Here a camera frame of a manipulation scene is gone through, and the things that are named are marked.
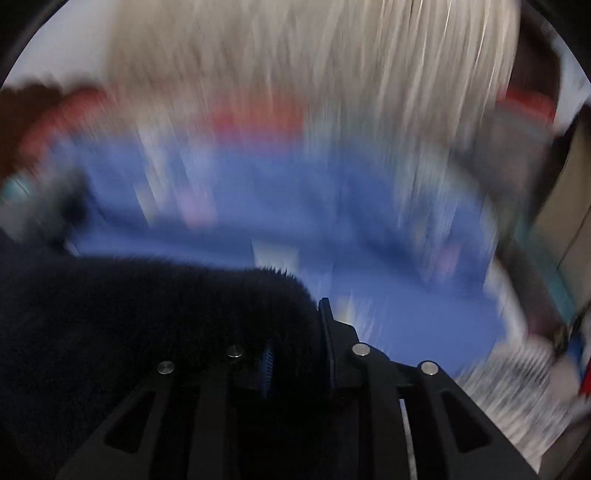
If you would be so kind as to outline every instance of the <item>black fur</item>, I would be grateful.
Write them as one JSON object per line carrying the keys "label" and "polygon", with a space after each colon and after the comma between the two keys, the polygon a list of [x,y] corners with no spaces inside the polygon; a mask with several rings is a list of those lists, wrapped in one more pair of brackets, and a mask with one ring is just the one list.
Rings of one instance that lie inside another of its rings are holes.
{"label": "black fur", "polygon": [[45,478],[158,362],[200,368],[271,340],[285,393],[313,394],[321,338],[286,275],[73,258],[0,232],[0,419]]}

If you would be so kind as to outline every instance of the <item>metal screw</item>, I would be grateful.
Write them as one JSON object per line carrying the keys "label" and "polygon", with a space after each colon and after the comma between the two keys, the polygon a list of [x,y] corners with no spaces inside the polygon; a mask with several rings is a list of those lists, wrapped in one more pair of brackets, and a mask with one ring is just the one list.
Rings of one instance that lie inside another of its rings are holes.
{"label": "metal screw", "polygon": [[424,374],[435,375],[439,372],[439,366],[434,362],[423,362],[421,364],[421,370]]}
{"label": "metal screw", "polygon": [[158,364],[158,373],[161,375],[168,375],[174,372],[174,363],[169,360],[165,360],[164,362],[160,362]]}
{"label": "metal screw", "polygon": [[226,349],[226,355],[230,358],[240,358],[242,355],[244,355],[244,348],[242,348],[240,345],[230,345]]}
{"label": "metal screw", "polygon": [[369,345],[366,345],[365,343],[356,343],[355,345],[353,345],[353,353],[357,356],[366,356],[369,355],[369,353],[371,352],[371,348],[369,347]]}

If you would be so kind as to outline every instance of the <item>black fuzzy fabric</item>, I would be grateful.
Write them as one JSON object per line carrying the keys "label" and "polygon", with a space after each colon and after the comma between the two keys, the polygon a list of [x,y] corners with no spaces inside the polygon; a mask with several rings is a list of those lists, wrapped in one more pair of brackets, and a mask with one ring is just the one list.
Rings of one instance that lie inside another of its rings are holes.
{"label": "black fuzzy fabric", "polygon": [[73,258],[0,232],[0,421],[42,478],[160,361],[200,368],[269,340],[284,393],[314,394],[322,333],[295,279]]}

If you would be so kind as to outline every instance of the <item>black plastic mount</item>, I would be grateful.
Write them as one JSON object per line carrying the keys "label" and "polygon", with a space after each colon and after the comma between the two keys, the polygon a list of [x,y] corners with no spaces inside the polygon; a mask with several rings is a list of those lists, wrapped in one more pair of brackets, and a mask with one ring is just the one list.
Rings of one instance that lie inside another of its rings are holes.
{"label": "black plastic mount", "polygon": [[[330,405],[331,398],[343,391],[359,399],[355,405],[362,425],[354,452],[359,471],[351,478],[407,480],[413,463],[419,480],[538,478],[434,362],[408,367],[359,344],[352,326],[333,319],[328,299],[321,300],[319,315],[326,338],[326,403]],[[233,451],[236,419],[231,397],[238,388],[233,384],[235,373],[242,367],[240,359],[228,359],[198,374],[181,368],[168,375],[154,372],[94,432],[58,479],[165,478],[154,472],[159,458],[167,455],[161,440],[166,429],[186,438],[186,452],[179,456],[177,471],[170,478],[240,478]],[[179,421],[174,410],[189,412],[184,418],[190,421]],[[129,421],[130,417],[140,421]],[[407,445],[410,437],[412,445]],[[409,450],[414,451],[414,462],[409,460]]]}

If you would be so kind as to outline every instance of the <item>silver bolt head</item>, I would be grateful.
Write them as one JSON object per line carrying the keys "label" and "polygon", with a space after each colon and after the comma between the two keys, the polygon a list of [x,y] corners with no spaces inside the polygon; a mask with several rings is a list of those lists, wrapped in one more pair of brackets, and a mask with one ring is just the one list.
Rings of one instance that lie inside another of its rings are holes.
{"label": "silver bolt head", "polygon": [[371,352],[370,346],[365,343],[356,343],[351,350],[357,356],[367,356]]}
{"label": "silver bolt head", "polygon": [[435,375],[439,372],[439,366],[435,362],[423,362],[421,364],[421,370],[424,374]]}
{"label": "silver bolt head", "polygon": [[174,372],[174,363],[169,360],[165,360],[164,362],[160,362],[158,364],[158,373],[161,375],[168,375]]}
{"label": "silver bolt head", "polygon": [[240,358],[242,355],[244,355],[244,348],[242,348],[240,345],[230,345],[226,349],[226,355],[230,358]]}

